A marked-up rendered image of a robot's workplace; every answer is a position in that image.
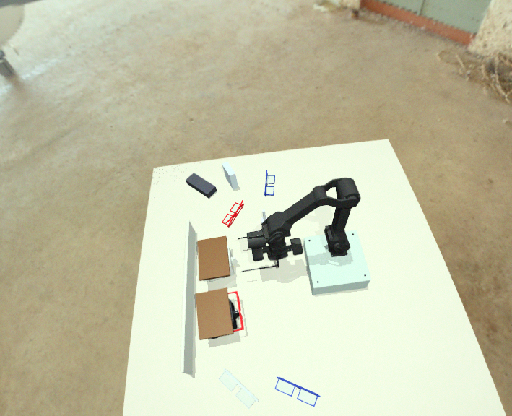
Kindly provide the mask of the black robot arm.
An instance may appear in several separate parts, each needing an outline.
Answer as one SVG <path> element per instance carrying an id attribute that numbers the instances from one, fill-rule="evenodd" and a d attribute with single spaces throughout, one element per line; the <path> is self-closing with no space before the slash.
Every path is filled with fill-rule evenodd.
<path id="1" fill-rule="evenodd" d="M 327 196 L 326 191 L 336 187 L 337 199 Z M 275 248 L 284 245 L 291 236 L 292 226 L 319 206 L 336 207 L 331 225 L 325 226 L 324 234 L 331 257 L 346 256 L 350 243 L 344 231 L 351 208 L 361 200 L 360 192 L 351 178 L 333 178 L 324 185 L 315 186 L 309 194 L 283 212 L 275 212 L 262 222 L 262 229 L 248 232 L 248 249 L 265 247 L 266 243 Z"/>

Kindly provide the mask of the white rectangular panel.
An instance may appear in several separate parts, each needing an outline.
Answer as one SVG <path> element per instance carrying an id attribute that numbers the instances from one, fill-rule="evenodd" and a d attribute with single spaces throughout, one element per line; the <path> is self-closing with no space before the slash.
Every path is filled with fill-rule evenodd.
<path id="1" fill-rule="evenodd" d="M 194 266 L 195 266 L 196 231 L 187 220 L 186 251 L 183 287 L 183 321 L 181 332 L 181 373 L 192 375 L 193 370 L 193 319 L 194 319 Z"/>

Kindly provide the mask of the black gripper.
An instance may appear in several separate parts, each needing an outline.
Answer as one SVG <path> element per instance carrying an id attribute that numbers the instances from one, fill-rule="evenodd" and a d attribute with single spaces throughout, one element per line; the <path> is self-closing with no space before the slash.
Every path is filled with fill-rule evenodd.
<path id="1" fill-rule="evenodd" d="M 279 248 L 275 248 L 269 244 L 269 246 L 260 247 L 260 248 L 252 248 L 253 261 L 263 261 L 264 255 L 267 253 L 268 260 L 277 260 L 288 257 L 288 252 L 293 252 L 294 256 L 303 254 L 303 245 L 301 239 L 293 238 L 290 239 L 291 245 L 286 246 L 286 242 L 283 246 Z M 291 249 L 291 250 L 290 250 Z"/>

